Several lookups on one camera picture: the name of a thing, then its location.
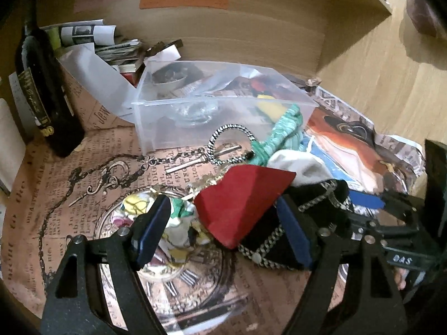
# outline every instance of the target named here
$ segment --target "bottle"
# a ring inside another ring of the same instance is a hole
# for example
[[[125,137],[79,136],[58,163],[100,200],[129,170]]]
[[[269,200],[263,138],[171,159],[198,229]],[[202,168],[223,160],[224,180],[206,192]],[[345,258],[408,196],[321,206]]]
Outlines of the bottle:
[[[36,0],[28,5],[16,70],[26,101],[46,142],[59,157],[67,157],[84,138],[63,87],[62,72],[47,34],[39,29]]]

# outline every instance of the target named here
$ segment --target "black and white bracelet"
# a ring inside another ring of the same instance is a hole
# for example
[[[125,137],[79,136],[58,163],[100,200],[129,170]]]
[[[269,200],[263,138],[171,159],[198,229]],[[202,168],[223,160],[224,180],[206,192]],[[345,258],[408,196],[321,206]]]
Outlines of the black and white bracelet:
[[[230,164],[239,164],[244,162],[245,160],[250,159],[251,157],[253,157],[253,152],[250,151],[248,153],[245,153],[241,156],[236,156],[236,157],[230,157],[227,160],[220,160],[217,159],[216,157],[214,157],[214,145],[216,143],[217,138],[220,136],[220,134],[223,131],[227,131],[227,130],[239,130],[242,131],[243,133],[245,133],[245,135],[249,138],[250,141],[256,141],[256,138],[254,137],[254,135],[250,132],[250,130],[248,130],[248,128],[242,126],[242,125],[234,125],[234,124],[229,124],[229,125],[223,125],[220,126],[216,131],[214,131],[213,135],[211,136],[209,142],[208,142],[208,148],[206,149],[206,155],[208,156],[208,160],[209,162],[211,162],[214,165],[222,165],[224,163],[230,163]]]

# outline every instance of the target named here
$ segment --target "red fabric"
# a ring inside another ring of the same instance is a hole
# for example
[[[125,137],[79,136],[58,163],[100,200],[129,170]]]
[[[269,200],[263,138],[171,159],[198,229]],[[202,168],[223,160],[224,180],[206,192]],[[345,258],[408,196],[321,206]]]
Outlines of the red fabric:
[[[194,200],[201,223],[225,247],[241,242],[296,173],[257,165],[234,166]]]

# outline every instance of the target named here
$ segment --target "transparent plastic container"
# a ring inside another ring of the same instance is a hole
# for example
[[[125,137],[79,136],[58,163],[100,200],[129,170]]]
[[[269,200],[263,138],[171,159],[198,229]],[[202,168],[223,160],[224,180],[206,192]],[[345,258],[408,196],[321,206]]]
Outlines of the transparent plastic container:
[[[297,104],[303,126],[318,106],[271,68],[214,61],[149,62],[137,87],[135,126],[142,152],[206,145],[221,125],[240,124],[262,141]],[[248,139],[235,130],[220,141]]]

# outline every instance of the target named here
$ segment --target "white cloth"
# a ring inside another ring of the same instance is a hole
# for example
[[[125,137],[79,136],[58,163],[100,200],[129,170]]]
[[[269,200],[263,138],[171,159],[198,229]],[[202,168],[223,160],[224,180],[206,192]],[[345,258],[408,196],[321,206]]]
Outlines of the white cloth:
[[[316,184],[334,178],[323,160],[310,152],[279,150],[270,157],[267,167],[296,172],[292,186]]]

